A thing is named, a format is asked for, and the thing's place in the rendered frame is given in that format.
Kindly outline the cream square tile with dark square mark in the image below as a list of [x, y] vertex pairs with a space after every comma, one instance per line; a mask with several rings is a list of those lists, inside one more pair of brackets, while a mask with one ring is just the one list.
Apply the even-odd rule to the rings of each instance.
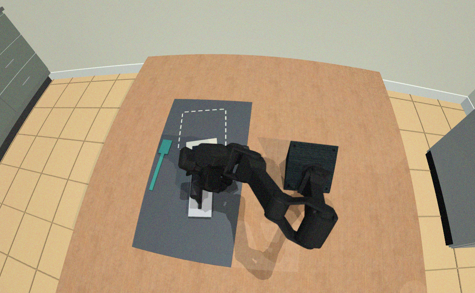
[[212, 139], [206, 139], [206, 140], [197, 140], [197, 141], [187, 142], [187, 148], [190, 148], [190, 149], [196, 151], [197, 145], [199, 145], [201, 143], [217, 144], [217, 139], [212, 138]]

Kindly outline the teal flat spatula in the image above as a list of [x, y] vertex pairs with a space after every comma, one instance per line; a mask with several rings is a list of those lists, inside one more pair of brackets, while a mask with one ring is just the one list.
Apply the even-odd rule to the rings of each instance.
[[164, 158], [165, 155], [169, 154], [169, 151], [170, 151], [170, 148], [171, 148], [171, 143], [172, 143], [171, 140], [164, 140], [163, 139], [163, 141], [162, 141], [161, 148], [159, 149], [159, 152], [158, 152], [158, 153], [161, 154], [161, 157], [158, 160], [157, 167], [155, 169], [155, 172], [154, 172], [154, 175], [153, 175], [153, 178], [152, 178], [152, 182], [151, 182], [151, 185], [150, 185], [150, 188], [149, 188], [149, 190], [151, 190], [151, 191], [153, 191], [153, 189], [154, 189], [155, 182], [157, 180], [158, 172], [161, 168], [163, 158]]

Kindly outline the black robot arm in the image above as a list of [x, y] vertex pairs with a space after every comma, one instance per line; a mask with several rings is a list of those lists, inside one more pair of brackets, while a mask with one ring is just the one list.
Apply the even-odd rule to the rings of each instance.
[[[321, 163], [303, 166], [297, 193], [304, 197], [292, 197], [276, 185], [266, 171], [264, 158], [260, 153], [249, 150], [249, 146], [201, 143], [197, 145], [195, 159], [201, 166], [200, 189], [216, 193], [226, 190], [222, 174], [248, 183], [265, 211], [265, 218], [277, 224], [288, 240], [303, 248], [320, 249], [338, 220], [334, 208], [325, 204], [322, 190], [331, 173], [323, 169]], [[234, 174], [232, 172], [237, 164]], [[217, 172], [212, 167], [222, 167], [224, 171]], [[290, 205], [305, 205], [304, 218], [297, 231], [284, 217]]]

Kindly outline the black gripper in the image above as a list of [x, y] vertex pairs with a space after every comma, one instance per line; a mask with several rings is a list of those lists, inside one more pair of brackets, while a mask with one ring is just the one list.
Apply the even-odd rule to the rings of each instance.
[[[187, 171], [186, 176], [189, 176], [192, 174], [197, 175], [197, 171], [200, 171], [201, 166], [199, 166], [196, 162], [195, 151], [190, 148], [184, 147], [183, 149], [180, 149], [179, 155], [180, 156], [179, 156], [178, 166], [179, 168]], [[217, 171], [217, 172], [224, 171], [222, 167], [212, 167], [212, 168], [214, 168], [214, 171]], [[223, 182], [225, 182], [227, 186], [230, 186], [232, 184], [233, 182], [232, 179], [230, 179], [229, 177], [223, 174], [221, 176], [222, 176]]]

